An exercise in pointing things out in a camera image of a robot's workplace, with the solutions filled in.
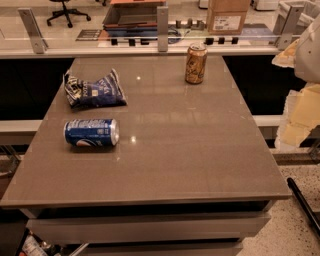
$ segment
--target office chair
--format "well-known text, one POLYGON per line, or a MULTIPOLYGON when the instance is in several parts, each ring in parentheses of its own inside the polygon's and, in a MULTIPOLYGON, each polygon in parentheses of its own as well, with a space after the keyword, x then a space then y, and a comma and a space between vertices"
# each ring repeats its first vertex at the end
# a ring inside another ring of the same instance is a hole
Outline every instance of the office chair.
POLYGON ((102 5, 106 6, 107 5, 106 2, 107 2, 107 0, 103 0, 102 5))
POLYGON ((62 7, 63 7, 63 10, 60 10, 60 11, 54 11, 52 12, 52 17, 50 19, 47 19, 47 24, 48 26, 51 26, 51 20, 53 19, 56 19, 62 15, 65 15, 67 20, 68 20, 68 27, 69 28, 72 28, 73 25, 71 23, 71 20, 70 20, 70 17, 69 17, 69 14, 74 14, 74 15, 83 15, 83 16, 87 16, 87 21, 90 21, 91 20, 91 17, 86 14, 86 13, 82 13, 82 12, 79 12, 77 9, 67 9, 66 5, 65 5, 65 2, 69 2, 69 0, 50 0, 51 2, 61 2, 62 3, 62 7))

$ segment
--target blue soda can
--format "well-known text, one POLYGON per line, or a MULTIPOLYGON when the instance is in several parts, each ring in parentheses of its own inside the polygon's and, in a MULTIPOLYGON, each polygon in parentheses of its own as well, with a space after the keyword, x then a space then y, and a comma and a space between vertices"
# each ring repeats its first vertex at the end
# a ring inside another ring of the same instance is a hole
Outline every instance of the blue soda can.
POLYGON ((115 119, 76 119, 65 124, 64 137, 74 146, 114 146, 119 140, 119 125, 115 119))

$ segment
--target desk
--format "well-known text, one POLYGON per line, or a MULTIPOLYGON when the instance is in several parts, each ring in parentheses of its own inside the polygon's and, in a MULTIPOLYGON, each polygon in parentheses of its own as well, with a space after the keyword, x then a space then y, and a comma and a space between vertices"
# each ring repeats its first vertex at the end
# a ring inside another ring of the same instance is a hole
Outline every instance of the desk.
POLYGON ((75 59, 81 79, 115 68, 128 106, 73 111, 61 87, 0 205, 43 210, 28 226, 53 243, 120 251, 134 243, 142 248, 134 255, 239 252, 270 219, 272 202, 291 193, 222 57, 208 57, 200 85, 184 81, 185 61, 75 59), (116 147, 65 142, 67 121, 90 118, 119 121, 116 147))

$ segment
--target gray desk surface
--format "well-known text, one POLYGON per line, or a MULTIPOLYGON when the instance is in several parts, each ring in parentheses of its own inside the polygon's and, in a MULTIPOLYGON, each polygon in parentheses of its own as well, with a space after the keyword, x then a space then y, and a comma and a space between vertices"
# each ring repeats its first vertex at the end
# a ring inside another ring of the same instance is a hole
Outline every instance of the gray desk surface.
POLYGON ((94 81, 115 68, 128 106, 72 111, 61 88, 1 206, 46 207, 284 199, 276 162, 222 57, 204 82, 184 81, 186 57, 78 58, 71 72, 94 81), (115 118, 114 148, 64 140, 72 119, 115 118))

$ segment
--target black rod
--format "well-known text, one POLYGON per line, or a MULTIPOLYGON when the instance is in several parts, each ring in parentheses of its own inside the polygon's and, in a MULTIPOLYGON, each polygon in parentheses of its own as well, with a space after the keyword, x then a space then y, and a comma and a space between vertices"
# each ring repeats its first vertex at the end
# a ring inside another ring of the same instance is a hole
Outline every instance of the black rod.
POLYGON ((288 182, 289 188, 293 191, 295 197, 298 199, 298 202, 301 205, 302 209, 304 210, 305 214, 308 216, 308 219, 311 222, 311 225, 315 228, 318 236, 320 236, 320 224, 316 214, 312 211, 311 207, 309 206, 308 202, 302 195, 295 181, 292 178, 288 178, 287 182, 288 182))

